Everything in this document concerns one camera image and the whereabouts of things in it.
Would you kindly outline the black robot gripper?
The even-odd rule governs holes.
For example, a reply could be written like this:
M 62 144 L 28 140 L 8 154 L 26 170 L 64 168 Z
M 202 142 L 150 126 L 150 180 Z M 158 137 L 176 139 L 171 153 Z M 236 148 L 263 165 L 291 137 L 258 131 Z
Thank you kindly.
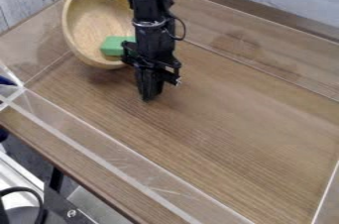
M 144 54 L 138 49 L 136 42 L 123 41 L 122 47 L 122 61 L 134 66 L 138 91 L 142 100 L 148 101 L 162 94 L 164 82 L 172 85 L 180 84 L 182 62 L 174 55 L 166 53 L 156 56 Z M 147 69 L 151 70 L 151 81 Z

